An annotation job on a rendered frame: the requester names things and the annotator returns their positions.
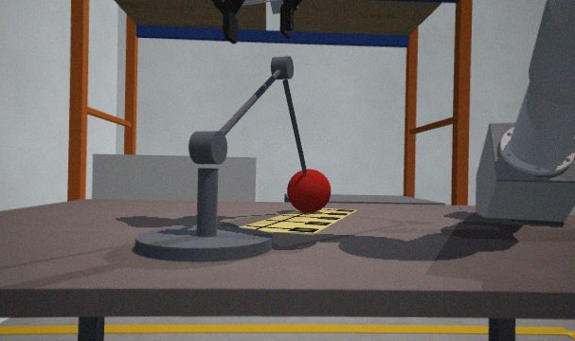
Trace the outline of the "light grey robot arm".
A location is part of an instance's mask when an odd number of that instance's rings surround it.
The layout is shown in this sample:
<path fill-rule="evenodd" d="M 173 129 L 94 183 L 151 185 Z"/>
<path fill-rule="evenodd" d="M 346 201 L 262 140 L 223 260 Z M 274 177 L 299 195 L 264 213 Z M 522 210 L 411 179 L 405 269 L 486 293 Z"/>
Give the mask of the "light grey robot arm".
<path fill-rule="evenodd" d="M 554 174 L 575 157 L 575 0 L 547 0 L 529 78 L 515 126 L 502 136 L 500 152 L 520 171 Z"/>

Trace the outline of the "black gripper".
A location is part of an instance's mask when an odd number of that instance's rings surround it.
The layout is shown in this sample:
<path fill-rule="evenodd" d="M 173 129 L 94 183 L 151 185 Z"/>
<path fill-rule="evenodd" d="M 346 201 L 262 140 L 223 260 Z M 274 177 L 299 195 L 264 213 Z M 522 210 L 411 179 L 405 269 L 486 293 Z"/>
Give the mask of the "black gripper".
<path fill-rule="evenodd" d="M 224 2 L 222 0 L 212 0 L 213 5 L 224 15 L 223 34 L 225 38 L 232 44 L 238 42 L 238 20 L 235 18 L 235 15 L 237 14 L 240 7 L 243 5 L 252 5 L 273 1 L 279 0 L 224 0 Z M 294 30 L 294 11 L 296 11 L 297 6 L 302 0 L 282 1 L 284 3 L 280 7 L 280 32 L 288 39 L 291 38 L 291 30 Z"/>

